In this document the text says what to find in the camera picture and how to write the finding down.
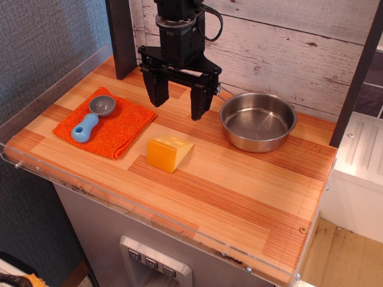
blue handle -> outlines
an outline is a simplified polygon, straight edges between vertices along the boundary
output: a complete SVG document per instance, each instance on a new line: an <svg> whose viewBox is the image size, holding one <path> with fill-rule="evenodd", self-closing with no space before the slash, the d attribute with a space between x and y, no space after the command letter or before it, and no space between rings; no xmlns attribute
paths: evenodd
<svg viewBox="0 0 383 287"><path fill-rule="evenodd" d="M72 138L76 142L87 142L90 137L90 132L97 123L98 116L96 114L87 114L83 121L72 130Z"/></svg>

wooden countertop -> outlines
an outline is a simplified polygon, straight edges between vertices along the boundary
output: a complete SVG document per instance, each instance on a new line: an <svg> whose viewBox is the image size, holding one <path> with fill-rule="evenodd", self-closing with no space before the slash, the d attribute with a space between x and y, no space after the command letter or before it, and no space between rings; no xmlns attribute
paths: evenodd
<svg viewBox="0 0 383 287"><path fill-rule="evenodd" d="M158 114L119 160L82 151L52 133L101 86ZM282 147L245 152L223 136L221 99L192 121L190 90L173 83L169 89L171 98L153 107L139 69L117 80L111 57L15 135L5 153L35 173L287 286L308 237L302 228L311 227L335 158L336 148L328 146L335 124L298 114ZM194 142L173 174L146 163L148 140L168 134Z"/></svg>

button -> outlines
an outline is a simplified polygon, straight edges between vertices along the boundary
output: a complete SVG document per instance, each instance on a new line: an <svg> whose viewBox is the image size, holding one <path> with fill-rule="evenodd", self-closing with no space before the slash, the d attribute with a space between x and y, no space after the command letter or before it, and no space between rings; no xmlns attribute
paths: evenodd
<svg viewBox="0 0 383 287"><path fill-rule="evenodd" d="M165 265L162 266L163 267L163 272L168 275L169 277L173 277L175 278L175 271Z"/></svg>
<svg viewBox="0 0 383 287"><path fill-rule="evenodd" d="M149 257L145 257L145 261L146 261L146 265L148 265L149 267L151 267L153 269L158 269L158 263L155 262L155 260L153 260Z"/></svg>
<svg viewBox="0 0 383 287"><path fill-rule="evenodd" d="M132 257L134 260L141 261L141 255L132 249L128 249L130 257Z"/></svg>

stainless steel bowl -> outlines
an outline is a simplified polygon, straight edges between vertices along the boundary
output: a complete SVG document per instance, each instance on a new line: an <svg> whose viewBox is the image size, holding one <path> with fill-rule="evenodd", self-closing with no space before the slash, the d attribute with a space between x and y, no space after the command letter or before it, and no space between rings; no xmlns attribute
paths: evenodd
<svg viewBox="0 0 383 287"><path fill-rule="evenodd" d="M294 108L272 94L243 93L227 100L220 111L227 140L250 152L279 148L297 122Z"/></svg>

orange cloth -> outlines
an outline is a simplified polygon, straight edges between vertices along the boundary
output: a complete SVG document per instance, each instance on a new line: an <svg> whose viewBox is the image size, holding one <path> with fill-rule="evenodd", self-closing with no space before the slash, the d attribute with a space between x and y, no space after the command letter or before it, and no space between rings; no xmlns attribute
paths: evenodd
<svg viewBox="0 0 383 287"><path fill-rule="evenodd" d="M115 109L107 117L99 117L98 124L93 128L90 138L85 143L76 142L72 138L72 129L90 113L90 101L102 94L111 96L115 100ZM99 88L76 110L67 116L53 133L59 138L85 151L101 155L110 159L117 159L123 155L129 145L139 136L146 126L154 120L156 113L141 105L116 97L106 88Z"/></svg>

